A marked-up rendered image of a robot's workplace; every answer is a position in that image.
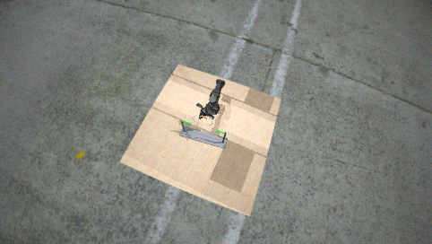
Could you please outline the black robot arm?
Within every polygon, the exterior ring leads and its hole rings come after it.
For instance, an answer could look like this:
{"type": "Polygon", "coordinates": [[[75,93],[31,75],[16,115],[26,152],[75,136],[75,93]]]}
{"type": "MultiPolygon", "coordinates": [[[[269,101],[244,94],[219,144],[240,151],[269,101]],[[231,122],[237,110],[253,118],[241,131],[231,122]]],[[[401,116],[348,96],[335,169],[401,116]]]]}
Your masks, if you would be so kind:
{"type": "Polygon", "coordinates": [[[211,91],[209,103],[213,105],[213,108],[210,108],[210,106],[207,106],[205,110],[207,110],[207,113],[210,115],[216,115],[218,111],[220,110],[219,107],[219,98],[220,98],[220,91],[225,85],[225,81],[221,79],[216,80],[216,86],[215,89],[211,91]]]}

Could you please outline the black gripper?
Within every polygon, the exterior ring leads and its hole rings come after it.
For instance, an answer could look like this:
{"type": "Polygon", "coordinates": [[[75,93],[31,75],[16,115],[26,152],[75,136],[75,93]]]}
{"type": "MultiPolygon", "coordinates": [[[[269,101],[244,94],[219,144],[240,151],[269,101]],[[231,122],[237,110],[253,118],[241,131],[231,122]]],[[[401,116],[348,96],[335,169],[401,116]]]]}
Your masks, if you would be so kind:
{"type": "Polygon", "coordinates": [[[209,102],[206,104],[206,106],[204,107],[203,105],[201,105],[200,103],[197,103],[196,106],[198,108],[200,108],[200,115],[199,115],[199,119],[202,119],[203,117],[200,116],[205,116],[205,117],[212,117],[212,119],[214,119],[214,115],[210,115],[207,113],[207,110],[205,110],[205,108],[207,106],[210,106],[210,108],[213,108],[213,105],[210,104],[209,102]],[[205,113],[204,113],[205,112],[205,113]]]}

